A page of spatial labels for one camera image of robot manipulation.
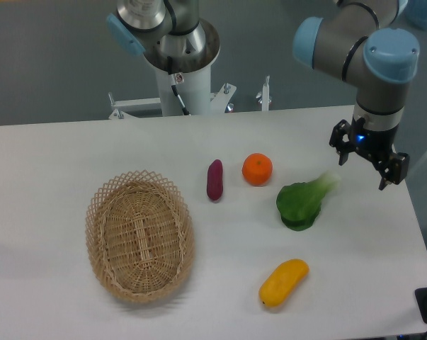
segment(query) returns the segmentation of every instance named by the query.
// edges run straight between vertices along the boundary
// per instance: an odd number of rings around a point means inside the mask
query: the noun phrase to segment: wicker basket
[[[191,218],[180,192],[147,171],[116,176],[98,190],[87,210],[86,244],[97,279],[131,302],[173,292],[194,258]]]

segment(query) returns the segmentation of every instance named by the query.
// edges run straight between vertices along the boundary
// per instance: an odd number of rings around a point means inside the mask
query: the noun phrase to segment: yellow mango
[[[309,266],[303,260],[283,262],[263,283],[258,296],[266,307],[276,307],[284,302],[308,273]]]

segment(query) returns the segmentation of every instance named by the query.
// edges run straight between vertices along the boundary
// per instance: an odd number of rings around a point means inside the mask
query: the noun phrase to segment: table surface
[[[145,118],[0,127],[0,339],[352,339],[427,329],[414,290],[427,286],[427,252],[405,183],[377,189],[372,165],[344,166],[328,146],[353,107],[220,117]],[[241,165],[273,160],[267,186]],[[224,164],[224,195],[205,194],[207,168]],[[85,245],[90,199],[135,170],[172,180],[193,218],[190,278],[165,300],[132,305],[96,280]],[[336,171],[314,226],[278,216],[282,186]],[[306,280],[277,310],[258,289],[292,258]]]

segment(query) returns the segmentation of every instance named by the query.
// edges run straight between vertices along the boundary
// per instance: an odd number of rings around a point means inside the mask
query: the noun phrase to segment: green vegetable
[[[313,181],[284,186],[276,198],[283,223],[296,231],[311,227],[320,213],[321,201],[340,180],[337,174],[327,171]]]

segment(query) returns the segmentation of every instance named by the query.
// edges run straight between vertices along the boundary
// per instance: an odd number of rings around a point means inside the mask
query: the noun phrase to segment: orange
[[[264,154],[250,154],[241,169],[244,179],[252,186],[261,186],[271,177],[273,164]]]

